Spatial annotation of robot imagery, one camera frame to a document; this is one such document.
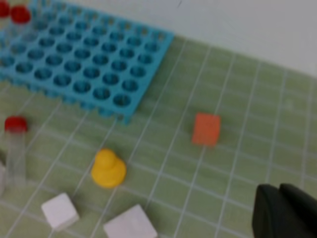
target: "rubber duck head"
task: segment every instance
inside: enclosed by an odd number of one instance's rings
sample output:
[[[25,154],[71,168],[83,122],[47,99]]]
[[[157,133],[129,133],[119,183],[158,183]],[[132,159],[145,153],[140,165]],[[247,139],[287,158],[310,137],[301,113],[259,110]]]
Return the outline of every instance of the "rubber duck head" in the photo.
[[[111,169],[117,161],[116,154],[109,149],[102,149],[95,156],[95,166],[100,169]]]

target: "clear plastic tube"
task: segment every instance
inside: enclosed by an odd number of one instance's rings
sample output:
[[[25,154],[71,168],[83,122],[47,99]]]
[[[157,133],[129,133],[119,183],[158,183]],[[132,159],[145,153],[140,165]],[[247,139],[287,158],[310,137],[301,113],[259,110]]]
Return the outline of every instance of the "clear plastic tube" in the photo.
[[[25,133],[7,132],[8,153],[6,157],[6,184],[26,184]]]
[[[0,197],[2,196],[5,189],[5,167],[0,161]]]

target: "white wall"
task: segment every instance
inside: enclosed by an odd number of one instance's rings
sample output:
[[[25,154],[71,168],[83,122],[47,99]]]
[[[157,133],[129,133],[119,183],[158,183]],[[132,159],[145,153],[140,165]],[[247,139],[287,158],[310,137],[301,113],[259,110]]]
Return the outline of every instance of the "white wall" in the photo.
[[[316,0],[70,0],[317,75]]]

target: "plastic toy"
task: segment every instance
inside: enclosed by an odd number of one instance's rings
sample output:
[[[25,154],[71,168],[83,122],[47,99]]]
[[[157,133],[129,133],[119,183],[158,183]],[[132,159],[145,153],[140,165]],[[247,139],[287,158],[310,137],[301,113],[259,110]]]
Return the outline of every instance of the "plastic toy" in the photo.
[[[29,5],[30,27],[0,52],[2,77],[128,123],[173,35],[61,1],[37,6]]]
[[[194,144],[215,146],[220,134],[220,117],[210,114],[198,113],[196,115]]]
[[[6,183],[25,185],[25,132],[27,123],[23,117],[9,117],[4,122],[8,152],[6,157]]]
[[[91,175],[99,186],[112,188],[123,182],[126,165],[113,151],[102,149],[95,157]]]
[[[62,231],[79,220],[78,213],[66,193],[42,204],[42,211],[54,231]]]
[[[154,229],[140,205],[136,205],[104,225],[109,238],[156,238]]]
[[[5,167],[0,161],[0,197],[2,196],[4,189],[5,189]]]

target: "test tube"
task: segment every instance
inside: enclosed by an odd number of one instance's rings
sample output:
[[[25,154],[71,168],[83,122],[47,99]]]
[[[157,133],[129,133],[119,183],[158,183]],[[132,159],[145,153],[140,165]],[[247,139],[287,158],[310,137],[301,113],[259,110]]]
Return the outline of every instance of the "test tube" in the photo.
[[[8,45],[12,39],[20,35],[22,32],[28,31],[29,23],[31,22],[31,12],[24,5],[13,6],[10,10],[11,21],[6,27],[5,45]]]
[[[0,21],[1,24],[6,25],[10,16],[10,5],[6,1],[0,1]],[[5,47],[5,38],[0,37],[0,48]]]
[[[0,197],[5,189],[5,168],[0,161]]]
[[[23,117],[9,117],[5,120],[4,129],[8,148],[6,157],[6,184],[24,186],[26,183],[26,120]]]

